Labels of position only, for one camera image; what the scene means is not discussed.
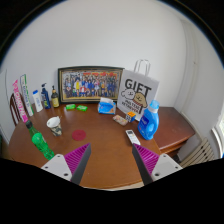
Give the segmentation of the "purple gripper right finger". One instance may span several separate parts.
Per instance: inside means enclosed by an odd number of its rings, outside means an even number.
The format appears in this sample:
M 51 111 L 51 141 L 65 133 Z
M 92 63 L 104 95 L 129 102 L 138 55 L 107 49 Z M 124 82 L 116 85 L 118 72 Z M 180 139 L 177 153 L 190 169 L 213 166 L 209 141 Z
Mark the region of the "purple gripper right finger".
M 132 146 L 132 154 L 144 185 L 148 185 L 182 169 L 169 155 L 158 155 L 141 145 L 134 144 Z

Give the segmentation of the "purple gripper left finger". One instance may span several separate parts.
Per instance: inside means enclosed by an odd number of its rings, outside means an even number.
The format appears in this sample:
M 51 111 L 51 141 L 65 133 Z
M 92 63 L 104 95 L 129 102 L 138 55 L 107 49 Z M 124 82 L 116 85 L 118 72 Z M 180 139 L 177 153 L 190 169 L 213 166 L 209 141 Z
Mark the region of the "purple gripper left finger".
M 91 144 L 87 143 L 66 155 L 56 154 L 42 169 L 79 185 L 91 155 Z

